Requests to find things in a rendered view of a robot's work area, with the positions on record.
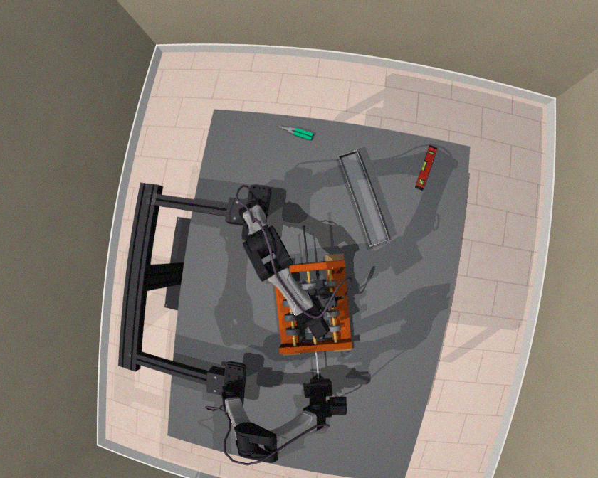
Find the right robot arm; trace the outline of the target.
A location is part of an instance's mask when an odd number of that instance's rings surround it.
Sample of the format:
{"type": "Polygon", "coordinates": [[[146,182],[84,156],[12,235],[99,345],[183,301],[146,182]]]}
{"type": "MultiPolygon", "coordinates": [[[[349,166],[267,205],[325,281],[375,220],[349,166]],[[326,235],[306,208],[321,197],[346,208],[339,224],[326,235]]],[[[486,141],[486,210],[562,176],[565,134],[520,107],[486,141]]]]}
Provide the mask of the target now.
{"type": "Polygon", "coordinates": [[[289,442],[291,444],[295,442],[295,438],[298,437],[299,439],[310,432],[318,431],[324,427],[316,427],[311,430],[316,425],[326,424],[326,417],[347,414],[346,397],[330,397],[330,400],[326,401],[325,397],[322,395],[313,395],[310,398],[309,406],[303,408],[303,412],[296,418],[274,430],[266,430],[259,425],[250,422],[243,409],[241,402],[243,375],[243,366],[227,364],[225,383],[222,387],[223,392],[221,392],[223,407],[225,408],[224,411],[228,413],[232,427],[235,430],[234,433],[236,436],[238,454],[243,458],[259,461],[269,456],[264,462],[276,462],[278,460],[278,454],[289,446],[289,442]],[[309,432],[305,433],[307,431],[309,432]],[[305,434],[302,435],[303,433],[305,434]],[[299,437],[300,435],[302,436],[299,437]],[[266,450],[259,447],[259,445],[264,445],[266,450]],[[270,455],[276,450],[277,452],[274,455],[270,455]]]}

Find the green-handled pliers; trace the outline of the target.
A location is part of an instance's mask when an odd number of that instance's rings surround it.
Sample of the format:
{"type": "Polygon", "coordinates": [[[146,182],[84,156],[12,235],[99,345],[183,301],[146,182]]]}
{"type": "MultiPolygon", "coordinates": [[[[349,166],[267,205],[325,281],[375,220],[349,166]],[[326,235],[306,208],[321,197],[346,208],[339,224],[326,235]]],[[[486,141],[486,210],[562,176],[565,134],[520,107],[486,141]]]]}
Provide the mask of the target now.
{"type": "Polygon", "coordinates": [[[308,140],[310,140],[310,141],[311,141],[311,139],[312,139],[312,136],[313,136],[313,133],[311,133],[311,132],[306,132],[306,131],[304,131],[304,130],[301,130],[301,129],[298,129],[298,128],[291,128],[291,127],[289,127],[289,128],[287,128],[287,127],[280,127],[280,128],[282,128],[282,129],[284,129],[284,130],[288,131],[289,133],[291,133],[291,134],[293,134],[293,135],[295,135],[295,136],[297,136],[297,137],[302,137],[302,138],[304,138],[304,139],[308,139],[308,140]],[[294,131],[294,132],[293,132],[293,131],[294,131]],[[299,132],[299,133],[298,133],[298,132],[299,132]]]}

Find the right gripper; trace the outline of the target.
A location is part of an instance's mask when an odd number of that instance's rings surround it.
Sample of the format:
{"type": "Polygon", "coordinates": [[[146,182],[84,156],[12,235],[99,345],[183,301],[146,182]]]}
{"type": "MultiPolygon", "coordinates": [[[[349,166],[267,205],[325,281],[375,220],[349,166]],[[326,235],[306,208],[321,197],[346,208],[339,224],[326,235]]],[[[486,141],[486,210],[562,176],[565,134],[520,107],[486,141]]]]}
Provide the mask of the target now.
{"type": "Polygon", "coordinates": [[[306,398],[311,398],[313,395],[322,395],[325,397],[332,396],[332,381],[329,378],[324,379],[319,373],[310,379],[310,383],[303,384],[304,394],[306,398]],[[325,396],[326,393],[326,396],[325,396]]]}

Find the red spirit level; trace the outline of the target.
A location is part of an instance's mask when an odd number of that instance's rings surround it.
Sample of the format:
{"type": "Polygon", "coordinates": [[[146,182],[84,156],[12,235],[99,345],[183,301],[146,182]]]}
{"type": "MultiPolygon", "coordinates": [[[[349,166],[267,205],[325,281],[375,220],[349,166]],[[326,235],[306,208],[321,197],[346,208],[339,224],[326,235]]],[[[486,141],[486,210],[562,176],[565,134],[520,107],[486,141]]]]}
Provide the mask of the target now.
{"type": "Polygon", "coordinates": [[[429,145],[415,188],[423,191],[437,148],[429,145]]]}

